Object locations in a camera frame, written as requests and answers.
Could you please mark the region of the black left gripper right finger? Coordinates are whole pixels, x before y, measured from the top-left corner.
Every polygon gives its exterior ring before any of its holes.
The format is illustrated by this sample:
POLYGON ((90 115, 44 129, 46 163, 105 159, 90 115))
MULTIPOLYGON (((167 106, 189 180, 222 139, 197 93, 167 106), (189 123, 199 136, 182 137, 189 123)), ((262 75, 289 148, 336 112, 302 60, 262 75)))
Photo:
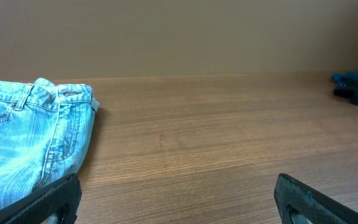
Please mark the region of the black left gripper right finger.
POLYGON ((358 224, 358 212, 288 174, 279 174, 274 199, 282 224, 358 224))

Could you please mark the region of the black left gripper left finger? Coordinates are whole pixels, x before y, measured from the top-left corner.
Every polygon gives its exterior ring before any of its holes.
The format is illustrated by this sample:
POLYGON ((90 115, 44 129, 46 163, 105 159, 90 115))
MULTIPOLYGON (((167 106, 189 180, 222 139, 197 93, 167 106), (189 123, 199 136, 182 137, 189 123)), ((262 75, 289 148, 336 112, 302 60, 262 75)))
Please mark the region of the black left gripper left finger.
POLYGON ((52 215, 74 224, 82 191, 75 173, 66 175, 0 210, 0 224, 42 223, 52 215))

